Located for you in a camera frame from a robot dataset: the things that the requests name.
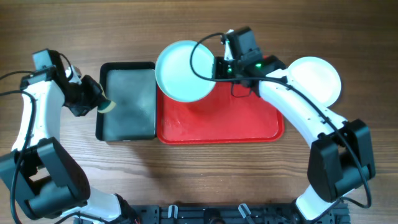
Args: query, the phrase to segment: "red tray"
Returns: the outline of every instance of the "red tray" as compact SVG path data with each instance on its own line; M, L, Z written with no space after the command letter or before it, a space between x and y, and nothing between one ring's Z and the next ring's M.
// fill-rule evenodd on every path
M235 95L248 89L234 86ZM157 91L157 137L166 144L269 142L284 132L282 114L258 98L235 98L230 83L217 83L209 95L180 103Z

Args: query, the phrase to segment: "wooden table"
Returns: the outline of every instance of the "wooden table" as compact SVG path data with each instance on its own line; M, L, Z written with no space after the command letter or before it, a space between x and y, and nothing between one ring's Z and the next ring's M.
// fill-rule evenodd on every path
M250 26L266 55L275 54L286 64L317 56L339 71L343 91L332 110L370 126L377 169L369 182L373 206L350 205L353 223L397 223L397 8L393 0L3 1L0 73L32 70L31 53L50 48L99 80L106 62L155 62L172 42ZM218 41L208 46L215 55L223 53ZM0 92L17 89L20 79L1 80ZM2 97L0 107L3 155L19 131L21 97ZM131 204L291 202L308 186L308 146L287 121L284 135L273 143L206 146L167 146L157 139L100 142L95 121L95 111L75 118L64 108L61 143L92 186L117 192ZM0 192L0 223L11 223L4 184ZM366 200L362 188L352 197Z

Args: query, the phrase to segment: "white bowl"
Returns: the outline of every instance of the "white bowl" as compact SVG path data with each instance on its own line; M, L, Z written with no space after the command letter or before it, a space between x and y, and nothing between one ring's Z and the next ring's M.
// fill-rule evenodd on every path
M155 76L159 88L173 100L194 102L202 99L214 88L215 82L197 77L190 67L190 55L196 42L181 40L166 47L156 61ZM199 45L193 55L195 71L204 77L213 76L213 54Z
M289 79L298 83L303 89L328 107L339 97L341 80L336 69L324 59L303 57L294 61L289 67Z

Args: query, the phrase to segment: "black mount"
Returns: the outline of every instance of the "black mount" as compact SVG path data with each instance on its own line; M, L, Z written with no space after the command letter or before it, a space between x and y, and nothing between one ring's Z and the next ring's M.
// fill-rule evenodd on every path
M376 168L369 128L357 119L345 123L339 132L358 157L365 178L372 179L376 175ZM308 179L316 193L327 202L333 202L363 184L349 152L344 150L339 153L341 145L335 133L321 134L311 145Z
M9 190L19 154L14 150L0 157L0 177ZM43 167L50 175L31 180ZM59 217L65 210L85 206L89 197L90 185L83 169L55 138L42 139L26 149L16 183L16 201L30 219Z
M262 60L262 52L256 43L254 33L249 27L242 27L226 34L233 58L239 68Z
M267 58L255 62L252 65L248 65L243 69L240 69L235 61L225 61L223 57L215 58L215 78L227 79L227 78L244 78L244 77L266 77L271 72L278 69L286 69L286 65L281 62L276 56L271 55ZM287 83L287 77L273 78L283 83ZM245 88L250 88L258 97L259 95L259 81L256 80L241 80L239 82L233 82L233 84L241 84Z

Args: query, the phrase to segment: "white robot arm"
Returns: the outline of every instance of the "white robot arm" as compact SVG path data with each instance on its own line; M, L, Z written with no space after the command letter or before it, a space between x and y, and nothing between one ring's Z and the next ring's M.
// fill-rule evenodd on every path
M342 196L375 176L370 133L362 121L348 122L329 110L303 85L295 82L276 57L263 59L250 28L228 32L222 41L226 45L225 56L216 58L215 78L208 79L238 83L252 89L275 106L310 146L307 174L311 185L294 201L298 217L293 217L292 222L316 221ZM21 83L21 89L36 99L34 128L30 139L25 139L32 104L30 98L24 96L20 134L11 154L0 157L3 182L10 191L17 192L16 201L33 220L75 215L97 223L123 220L138 223L137 214L120 196L90 187L83 170L59 143L62 106L68 107L75 116L84 116L96 106L99 111L106 112L114 103L106 99L101 86L89 76L80 79L80 71L75 67L71 66L72 74L66 76L58 52L37 52L34 61L37 71L24 77ZM24 149L25 141L29 144ZM339 153L339 145L352 147L359 162L353 162L348 153ZM25 161L23 168L16 165L21 154ZM38 167L46 167L50 175L33 182L29 177ZM18 178L13 189L15 172Z
M197 74L192 66L195 49L210 37L221 36L225 45L224 57L216 57L213 78ZM307 75L305 82L297 82L296 76L275 56L264 58L257 46L254 34L248 27L229 30L227 33L211 34L194 46L190 56L192 72L199 78L213 82L232 82L250 88L258 97L275 106L299 131L310 146L308 163L308 179L311 185L295 200L297 216L292 222L314 223L325 212L333 208L341 199L354 202L364 208L371 205L370 191L367 180L376 175L373 149L369 128L359 119L348 122L344 117L327 108L340 93L340 78L335 69L320 58L310 61L321 71L318 75L335 73L338 86L337 94L324 100L325 90L318 91L305 88L311 83L311 75L304 67L296 68L295 72ZM338 148L345 147L346 152L339 153ZM352 190L365 185L368 204L360 203L345 197Z

